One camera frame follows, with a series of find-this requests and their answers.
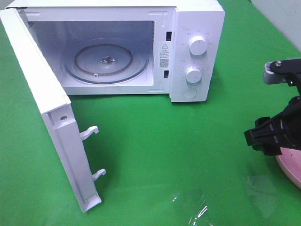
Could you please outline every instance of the control panel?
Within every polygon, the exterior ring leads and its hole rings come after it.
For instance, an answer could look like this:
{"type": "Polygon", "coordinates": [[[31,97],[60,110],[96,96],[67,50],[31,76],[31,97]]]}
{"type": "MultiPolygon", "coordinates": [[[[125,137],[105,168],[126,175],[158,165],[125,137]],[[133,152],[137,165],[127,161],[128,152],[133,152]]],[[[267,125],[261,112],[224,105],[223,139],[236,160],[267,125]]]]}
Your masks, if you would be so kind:
{"type": "Polygon", "coordinates": [[[224,16],[222,10],[178,13],[172,102],[207,99],[224,16]]]}

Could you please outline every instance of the control knob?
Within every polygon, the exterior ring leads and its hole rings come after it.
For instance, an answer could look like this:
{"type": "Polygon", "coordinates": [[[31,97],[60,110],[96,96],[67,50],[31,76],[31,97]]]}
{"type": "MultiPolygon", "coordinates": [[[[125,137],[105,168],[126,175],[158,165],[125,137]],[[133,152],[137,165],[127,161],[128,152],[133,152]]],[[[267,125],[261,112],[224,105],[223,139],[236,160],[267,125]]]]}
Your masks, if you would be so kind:
{"type": "Polygon", "coordinates": [[[207,38],[203,35],[193,36],[189,40],[189,50],[193,55],[199,56],[206,52],[208,47],[207,38]]]}
{"type": "Polygon", "coordinates": [[[186,70],[186,80],[189,83],[197,83],[202,79],[202,70],[199,67],[189,67],[186,70]]]}

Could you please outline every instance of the pink object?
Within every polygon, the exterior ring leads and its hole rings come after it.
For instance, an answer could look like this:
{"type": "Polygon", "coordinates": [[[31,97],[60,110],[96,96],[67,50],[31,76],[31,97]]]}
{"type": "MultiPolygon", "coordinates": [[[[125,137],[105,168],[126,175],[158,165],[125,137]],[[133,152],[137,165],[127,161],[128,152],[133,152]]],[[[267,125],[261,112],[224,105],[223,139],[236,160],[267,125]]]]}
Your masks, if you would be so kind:
{"type": "Polygon", "coordinates": [[[280,168],[301,189],[301,151],[281,148],[281,152],[282,155],[276,156],[280,168]]]}

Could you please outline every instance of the white wall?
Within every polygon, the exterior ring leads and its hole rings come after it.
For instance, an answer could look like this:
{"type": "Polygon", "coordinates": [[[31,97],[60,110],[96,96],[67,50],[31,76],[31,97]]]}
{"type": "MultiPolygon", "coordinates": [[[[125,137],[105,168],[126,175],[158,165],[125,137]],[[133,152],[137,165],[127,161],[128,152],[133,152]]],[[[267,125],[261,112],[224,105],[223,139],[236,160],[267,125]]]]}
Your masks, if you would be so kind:
{"type": "Polygon", "coordinates": [[[5,9],[13,0],[0,0],[0,10],[5,9]]]}
{"type": "Polygon", "coordinates": [[[252,0],[252,3],[301,51],[301,0],[252,0]]]}

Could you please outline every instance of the qr code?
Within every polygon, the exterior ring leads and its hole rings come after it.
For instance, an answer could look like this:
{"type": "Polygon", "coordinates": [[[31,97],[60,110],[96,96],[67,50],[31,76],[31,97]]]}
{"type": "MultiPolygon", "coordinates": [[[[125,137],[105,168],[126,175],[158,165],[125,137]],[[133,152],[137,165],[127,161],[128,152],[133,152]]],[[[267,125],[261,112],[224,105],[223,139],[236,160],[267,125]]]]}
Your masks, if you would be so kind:
{"type": "Polygon", "coordinates": [[[160,67],[168,67],[169,59],[160,59],[160,67]]]}

